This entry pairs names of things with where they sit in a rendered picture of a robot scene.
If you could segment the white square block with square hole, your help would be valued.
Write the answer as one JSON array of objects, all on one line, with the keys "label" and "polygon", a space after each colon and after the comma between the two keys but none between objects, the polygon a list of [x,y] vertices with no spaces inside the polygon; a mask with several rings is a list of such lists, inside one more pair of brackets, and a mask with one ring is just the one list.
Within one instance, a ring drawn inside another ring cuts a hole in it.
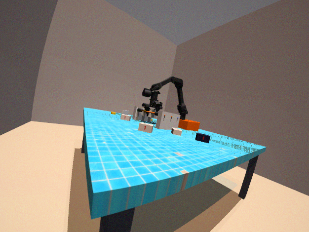
[{"label": "white square block with square hole", "polygon": [[128,116],[128,115],[121,115],[121,118],[120,118],[120,119],[130,121],[130,120],[131,120],[131,116]]},{"label": "white square block with square hole", "polygon": [[152,133],[154,125],[147,123],[139,123],[138,131],[143,131],[147,133]]},{"label": "white square block with square hole", "polygon": [[181,136],[182,130],[177,129],[177,128],[172,128],[171,133],[172,133],[173,135]]}]

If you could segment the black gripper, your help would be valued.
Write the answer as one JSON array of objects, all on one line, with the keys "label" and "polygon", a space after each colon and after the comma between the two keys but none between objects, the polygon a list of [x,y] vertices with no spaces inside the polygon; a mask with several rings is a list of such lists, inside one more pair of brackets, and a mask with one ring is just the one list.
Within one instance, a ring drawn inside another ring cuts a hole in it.
[{"label": "black gripper", "polygon": [[146,111],[149,111],[149,107],[153,107],[155,108],[154,110],[156,110],[156,112],[158,112],[160,109],[162,109],[162,106],[160,107],[155,107],[154,105],[152,105],[152,101],[155,99],[155,101],[157,101],[157,98],[150,98],[150,103],[149,104],[146,104],[146,103],[143,103],[142,106],[145,108]]}]

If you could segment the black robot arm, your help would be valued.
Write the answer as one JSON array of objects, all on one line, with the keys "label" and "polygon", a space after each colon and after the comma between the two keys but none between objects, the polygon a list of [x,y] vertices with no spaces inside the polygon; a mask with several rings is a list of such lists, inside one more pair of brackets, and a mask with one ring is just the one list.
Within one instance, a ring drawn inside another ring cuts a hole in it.
[{"label": "black robot arm", "polygon": [[[183,99],[183,92],[182,92],[183,80],[182,79],[179,79],[179,78],[176,78],[176,77],[169,77],[169,78],[163,80],[162,82],[153,84],[150,89],[144,88],[144,90],[142,92],[142,96],[157,98],[157,96],[158,96],[158,94],[160,94],[160,92],[155,91],[155,90],[161,89],[164,85],[168,84],[169,82],[172,82],[177,89],[177,95],[178,95],[178,99],[179,99],[179,105],[177,105],[177,107],[178,107],[178,111],[181,115],[180,119],[185,120],[185,116],[186,116],[186,114],[188,114],[188,111],[187,111],[186,105],[184,104],[184,99]],[[155,99],[154,99],[152,101],[152,105],[154,105],[155,107],[160,107],[160,106],[162,106],[162,102],[158,102],[158,100],[155,101]]]}]

